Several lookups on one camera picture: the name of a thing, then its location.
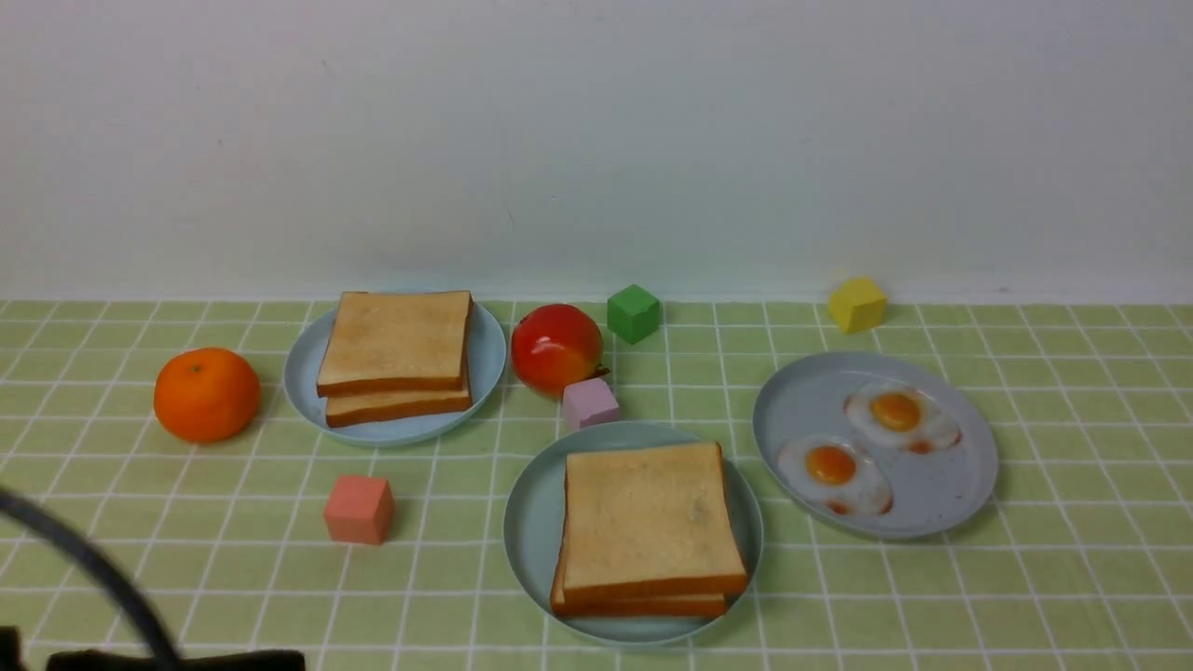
foam cube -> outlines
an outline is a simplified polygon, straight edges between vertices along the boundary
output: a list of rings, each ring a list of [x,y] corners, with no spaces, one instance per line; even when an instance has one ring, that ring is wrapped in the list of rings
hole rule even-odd
[[[340,475],[323,507],[323,521],[333,541],[379,546],[389,535],[396,507],[389,480]]]
[[[885,312],[886,294],[869,277],[846,279],[828,300],[828,313],[845,333],[878,326]]]
[[[563,389],[563,419],[573,431],[617,421],[620,414],[613,390],[600,377],[568,384]]]
[[[608,330],[631,345],[659,331],[662,321],[659,298],[637,284],[610,296],[606,307]]]

stacked bread slices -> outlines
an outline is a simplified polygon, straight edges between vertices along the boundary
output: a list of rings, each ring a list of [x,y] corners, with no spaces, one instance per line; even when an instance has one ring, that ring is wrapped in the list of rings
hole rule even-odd
[[[715,442],[568,455],[558,617],[716,617],[749,575]]]
[[[319,370],[327,425],[465,411],[470,291],[340,296]]]

white wall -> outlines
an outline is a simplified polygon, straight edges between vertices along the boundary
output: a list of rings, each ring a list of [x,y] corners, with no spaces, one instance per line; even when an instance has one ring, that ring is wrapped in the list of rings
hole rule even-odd
[[[0,0],[0,294],[1148,300],[1191,257],[1191,0]]]

salmon pink cube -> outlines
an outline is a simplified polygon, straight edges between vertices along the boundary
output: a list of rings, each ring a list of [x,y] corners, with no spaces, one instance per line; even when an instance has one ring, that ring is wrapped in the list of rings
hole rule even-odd
[[[333,541],[379,546],[389,535],[396,507],[389,480],[340,475],[323,507],[323,521]]]

red apple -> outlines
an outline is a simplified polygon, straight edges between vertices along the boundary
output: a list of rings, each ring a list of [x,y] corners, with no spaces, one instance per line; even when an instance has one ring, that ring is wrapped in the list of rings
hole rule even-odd
[[[514,375],[554,399],[562,396],[568,384],[608,373],[600,363],[600,328],[575,306],[534,308],[514,326],[509,346]]]

